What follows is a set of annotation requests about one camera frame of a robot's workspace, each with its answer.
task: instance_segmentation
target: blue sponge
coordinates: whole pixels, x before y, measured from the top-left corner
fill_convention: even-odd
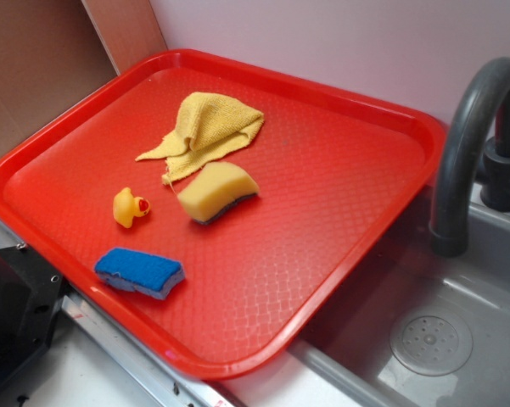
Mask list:
[[[110,286],[126,291],[139,291],[164,299],[170,290],[184,280],[181,263],[166,257],[113,248],[95,265],[98,277]]]

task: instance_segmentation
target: tray rim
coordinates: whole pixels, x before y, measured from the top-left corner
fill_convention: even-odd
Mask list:
[[[348,107],[351,110],[348,110],[346,115],[375,125],[381,125],[382,121],[386,120],[384,127],[387,129],[390,128],[408,135],[414,133],[416,135],[415,140],[423,147],[425,152],[423,168],[386,206],[377,221],[372,223],[351,250],[344,253],[344,258],[336,269],[329,272],[328,277],[322,281],[315,292],[296,310],[292,318],[284,324],[282,329],[264,348],[242,359],[230,362],[208,362],[180,344],[171,334],[166,335],[165,340],[163,340],[162,333],[157,334],[152,330],[148,321],[139,321],[128,312],[127,307],[120,303],[110,303],[107,293],[93,290],[87,292],[87,281],[83,281],[86,278],[83,278],[83,273],[77,273],[72,285],[126,329],[129,326],[135,326],[137,331],[135,336],[143,337],[145,346],[185,373],[203,379],[216,380],[231,378],[252,371],[287,346],[308,321],[309,317],[313,316],[318,308],[322,306],[324,299],[328,298],[337,285],[352,272],[354,266],[366,253],[365,247],[371,247],[375,243],[377,239],[373,237],[384,233],[434,174],[443,148],[446,129],[435,118],[415,109],[208,53],[191,49],[177,49],[157,53],[140,61],[127,72],[99,88],[4,155],[0,159],[0,197],[3,186],[7,184],[17,170],[32,161],[41,151],[47,150],[58,140],[66,137],[80,123],[104,109],[123,92],[158,71],[170,68],[194,69],[193,65],[197,65],[196,70],[205,73],[224,65],[230,69],[229,77],[225,78],[230,81],[239,81],[246,86],[253,86],[256,89],[268,92],[272,92],[272,88],[276,85],[285,86],[287,95],[280,93],[280,96],[316,106],[318,105],[312,102],[312,98],[318,96],[320,101],[324,101],[325,105],[323,107],[325,109],[344,114],[340,110]],[[379,114],[370,114],[367,117],[366,113],[373,112],[373,109],[376,109]],[[19,160],[17,158],[21,152],[23,153],[20,155],[22,160]],[[67,250],[53,245],[53,242],[49,242],[48,237],[38,230],[34,230],[28,222],[22,219],[20,214],[1,199],[0,219],[38,252],[44,254],[59,270],[71,269],[74,266],[81,267],[81,264],[68,254]]]

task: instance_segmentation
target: rubber duck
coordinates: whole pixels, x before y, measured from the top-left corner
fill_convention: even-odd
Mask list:
[[[132,227],[134,216],[145,216],[151,210],[148,200],[134,197],[129,187],[123,188],[113,199],[113,217],[118,224],[129,229]]]

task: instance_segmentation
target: gray faucet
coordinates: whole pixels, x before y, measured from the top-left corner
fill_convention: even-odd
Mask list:
[[[495,135],[485,141],[494,120]],[[510,211],[510,58],[481,68],[452,120],[432,199],[435,253],[452,257],[468,248],[468,206],[476,179],[483,184],[486,206]]]

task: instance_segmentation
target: gray sink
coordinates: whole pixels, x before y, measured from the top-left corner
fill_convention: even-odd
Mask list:
[[[319,369],[371,405],[510,406],[510,217],[472,203],[468,251],[443,259],[429,249],[429,194],[300,338],[322,355]]]

